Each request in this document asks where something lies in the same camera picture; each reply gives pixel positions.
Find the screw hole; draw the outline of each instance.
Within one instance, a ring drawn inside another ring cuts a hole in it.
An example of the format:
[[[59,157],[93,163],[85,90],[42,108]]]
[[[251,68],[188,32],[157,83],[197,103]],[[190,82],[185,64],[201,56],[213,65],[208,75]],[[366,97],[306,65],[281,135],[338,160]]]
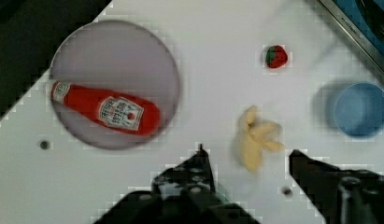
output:
[[[50,148],[50,142],[46,140],[41,141],[39,145],[40,145],[40,148],[43,150],[47,150]]]
[[[231,219],[236,219],[239,217],[239,215],[235,212],[231,212],[231,213],[227,214],[227,217],[229,217]]]
[[[291,197],[293,195],[293,192],[289,187],[282,187],[281,192],[287,197]]]

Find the plate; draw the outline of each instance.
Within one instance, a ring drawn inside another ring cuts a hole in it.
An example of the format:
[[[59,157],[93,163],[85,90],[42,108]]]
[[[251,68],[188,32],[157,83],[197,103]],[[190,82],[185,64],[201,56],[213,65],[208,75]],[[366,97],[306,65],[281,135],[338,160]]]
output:
[[[178,106],[179,75],[170,51],[154,34],[126,21],[100,21],[79,28],[59,47],[50,75],[91,88],[129,93],[159,107],[157,132],[138,136],[112,131],[51,101],[65,128],[94,147],[116,149],[146,143],[167,127]]]

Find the bottle label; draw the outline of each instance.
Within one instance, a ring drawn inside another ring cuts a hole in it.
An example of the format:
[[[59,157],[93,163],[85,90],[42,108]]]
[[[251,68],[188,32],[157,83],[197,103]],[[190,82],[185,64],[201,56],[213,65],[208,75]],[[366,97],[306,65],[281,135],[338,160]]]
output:
[[[98,110],[98,118],[107,127],[138,130],[144,108],[123,97],[105,99]]]
[[[64,98],[69,92],[70,85],[69,82],[57,82],[57,85],[55,85],[52,91],[52,99],[63,104]]]

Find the dark floor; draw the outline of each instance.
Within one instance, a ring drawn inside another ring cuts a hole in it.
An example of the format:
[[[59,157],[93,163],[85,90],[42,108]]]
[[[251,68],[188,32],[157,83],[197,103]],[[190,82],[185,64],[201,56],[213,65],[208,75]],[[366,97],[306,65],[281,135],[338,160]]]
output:
[[[0,118],[50,67],[62,41],[109,2],[25,0],[9,20],[0,22]]]

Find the table surface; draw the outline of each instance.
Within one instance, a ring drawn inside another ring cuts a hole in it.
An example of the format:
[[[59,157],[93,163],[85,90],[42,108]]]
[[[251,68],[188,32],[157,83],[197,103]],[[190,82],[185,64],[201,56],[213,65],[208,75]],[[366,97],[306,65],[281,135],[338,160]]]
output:
[[[319,223],[323,218],[288,173],[292,149],[342,168],[384,175],[384,130],[353,140],[322,115],[332,84],[372,81],[345,41],[304,0],[119,0],[95,21],[142,25],[169,47],[182,83],[178,111],[154,141],[127,150],[81,143],[54,115],[42,91],[48,71],[0,122],[0,223],[92,223],[122,196],[149,189],[151,179],[208,149],[214,176],[262,223]],[[268,45],[292,60],[263,66]],[[257,174],[238,165],[237,122],[251,105],[278,122],[286,149],[264,152]],[[42,150],[39,142],[50,141]],[[289,186],[293,196],[280,189]]]

